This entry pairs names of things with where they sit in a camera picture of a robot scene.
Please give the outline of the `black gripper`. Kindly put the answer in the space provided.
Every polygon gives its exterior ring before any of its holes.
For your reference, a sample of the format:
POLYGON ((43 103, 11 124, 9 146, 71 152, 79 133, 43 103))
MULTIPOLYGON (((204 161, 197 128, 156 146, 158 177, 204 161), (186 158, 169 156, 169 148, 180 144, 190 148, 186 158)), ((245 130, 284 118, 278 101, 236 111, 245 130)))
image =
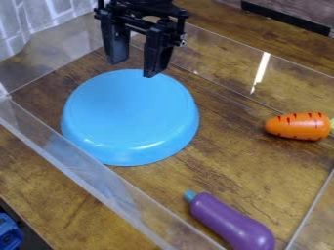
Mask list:
POLYGON ((138 32, 146 35, 144 76, 154 77, 169 66, 174 46, 186 45, 189 11, 174 0, 98 0, 94 11, 107 61, 118 64, 129 59, 132 31, 138 32))

